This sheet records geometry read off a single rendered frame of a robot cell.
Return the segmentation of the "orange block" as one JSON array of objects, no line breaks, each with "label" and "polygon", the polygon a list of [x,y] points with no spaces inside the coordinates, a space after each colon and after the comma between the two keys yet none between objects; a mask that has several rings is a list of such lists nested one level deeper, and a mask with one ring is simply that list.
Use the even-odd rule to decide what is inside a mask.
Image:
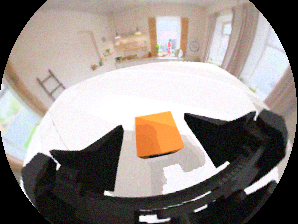
[{"label": "orange block", "polygon": [[172,112],[136,117],[136,149],[140,159],[173,155],[184,148]]}]

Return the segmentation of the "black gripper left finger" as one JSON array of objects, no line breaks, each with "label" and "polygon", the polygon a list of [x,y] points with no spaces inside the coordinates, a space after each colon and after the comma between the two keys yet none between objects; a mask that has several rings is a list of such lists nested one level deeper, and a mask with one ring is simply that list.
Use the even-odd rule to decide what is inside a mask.
[{"label": "black gripper left finger", "polygon": [[116,186],[114,180],[116,180],[124,132],[122,124],[117,125],[82,151],[81,149],[80,151],[49,149],[49,153],[56,163],[67,165],[67,168],[78,169],[94,183],[104,186],[105,192],[106,190],[114,192],[114,186]]}]

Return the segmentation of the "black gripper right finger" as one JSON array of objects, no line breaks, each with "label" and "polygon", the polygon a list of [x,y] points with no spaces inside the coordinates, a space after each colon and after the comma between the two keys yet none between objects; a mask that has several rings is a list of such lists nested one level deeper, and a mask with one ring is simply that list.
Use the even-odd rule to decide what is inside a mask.
[{"label": "black gripper right finger", "polygon": [[245,113],[245,116],[235,120],[220,120],[213,117],[196,115],[196,113],[184,113],[184,120],[190,131],[200,141],[206,155],[213,161],[214,168],[226,164],[227,155],[233,151],[243,128],[247,127],[257,116],[257,111]]}]

